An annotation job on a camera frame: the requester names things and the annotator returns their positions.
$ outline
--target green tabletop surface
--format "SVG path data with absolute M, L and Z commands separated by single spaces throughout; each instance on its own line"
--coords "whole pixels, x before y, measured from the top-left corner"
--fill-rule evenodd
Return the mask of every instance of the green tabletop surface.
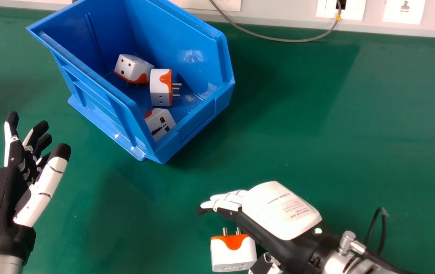
M 385 207 L 383 256 L 435 273 L 435 39 L 333 32 L 288 44 L 212 23 L 228 38 L 231 104 L 160 165 L 137 161 L 69 106 L 52 55 L 25 29 L 48 14 L 0 9 L 0 166 L 11 110 L 21 138 L 45 119 L 54 142 L 72 147 L 25 274 L 210 274 L 209 238 L 233 224 L 195 209 L 269 180 L 309 201 L 337 234 L 363 239 Z M 379 234 L 380 225 L 372 248 Z

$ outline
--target blue plastic bin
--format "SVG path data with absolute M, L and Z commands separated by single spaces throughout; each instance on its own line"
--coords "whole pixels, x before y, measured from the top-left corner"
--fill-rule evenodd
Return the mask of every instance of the blue plastic bin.
M 52 51 L 69 104 L 138 160 L 165 163 L 231 99 L 226 37 L 166 0 L 79 0 L 27 29 Z M 177 125 L 158 142 L 143 118 L 149 86 L 114 74 L 122 53 L 171 68 L 183 84 L 168 108 Z

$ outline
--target robotic hand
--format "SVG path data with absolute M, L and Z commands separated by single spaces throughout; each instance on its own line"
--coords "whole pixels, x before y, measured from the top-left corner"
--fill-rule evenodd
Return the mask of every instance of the robotic hand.
M 211 196 L 197 213 L 211 210 L 236 222 L 267 251 L 249 274 L 409 274 L 370 251 L 353 232 L 333 235 L 313 206 L 279 182 Z
M 35 244 L 33 225 L 50 202 L 64 174 L 71 149 L 58 144 L 41 157 L 52 142 L 46 121 L 30 130 L 21 143 L 18 114 L 5 124 L 4 167 L 0 168 L 0 274 L 20 274 Z

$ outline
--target power adapter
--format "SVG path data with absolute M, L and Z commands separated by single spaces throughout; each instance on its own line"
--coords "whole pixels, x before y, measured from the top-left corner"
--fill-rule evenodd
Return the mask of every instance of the power adapter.
M 211 260 L 213 272 L 248 270 L 256 262 L 256 245 L 239 228 L 236 235 L 228 235 L 223 228 L 223 236 L 211 238 Z

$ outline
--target white outlet plate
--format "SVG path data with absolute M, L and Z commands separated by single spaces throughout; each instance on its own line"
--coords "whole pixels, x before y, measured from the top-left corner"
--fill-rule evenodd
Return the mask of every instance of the white outlet plate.
M 318 0 L 317 10 L 315 11 L 316 17 L 323 18 L 336 18 L 337 0 Z M 363 20 L 365 13 L 366 0 L 347 0 L 346 8 L 341 10 L 341 18 L 346 20 Z
M 387 0 L 383 22 L 414 24 L 421 23 L 426 0 Z
M 216 10 L 209 0 L 170 0 L 170 2 L 184 9 Z M 224 11 L 241 11 L 241 0 L 214 0 L 216 5 Z

